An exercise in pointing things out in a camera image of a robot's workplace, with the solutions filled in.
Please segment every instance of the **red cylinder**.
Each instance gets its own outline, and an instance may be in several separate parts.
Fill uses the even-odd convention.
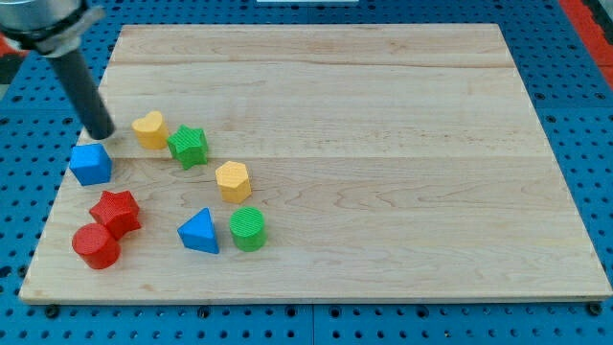
[[[75,233],[73,249],[94,269],[115,264],[122,251],[108,229],[97,223],[87,224]]]

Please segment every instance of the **black cylinder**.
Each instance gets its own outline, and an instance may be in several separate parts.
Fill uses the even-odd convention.
[[[50,57],[48,60],[89,136],[101,140],[113,134],[115,126],[80,50],[76,49],[62,57]]]

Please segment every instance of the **red star block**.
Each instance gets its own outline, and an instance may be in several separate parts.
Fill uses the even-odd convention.
[[[120,239],[126,232],[141,228],[137,216],[139,207],[129,191],[121,193],[102,192],[100,201],[89,210],[98,224],[103,225]]]
[[[100,224],[87,224],[73,237],[73,249],[94,269],[115,264],[122,251],[117,241]]]

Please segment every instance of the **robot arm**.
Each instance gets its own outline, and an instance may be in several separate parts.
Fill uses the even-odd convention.
[[[104,16],[85,0],[0,0],[0,31],[19,48],[46,57],[93,139],[115,127],[92,80],[79,46],[80,36]]]

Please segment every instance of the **yellow block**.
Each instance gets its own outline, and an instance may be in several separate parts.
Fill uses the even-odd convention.
[[[224,201],[242,203],[251,195],[249,174],[244,164],[228,161],[215,170],[215,176]]]
[[[159,111],[151,111],[144,118],[134,120],[132,129],[138,143],[150,150],[165,148],[166,139],[170,136],[164,116]]]

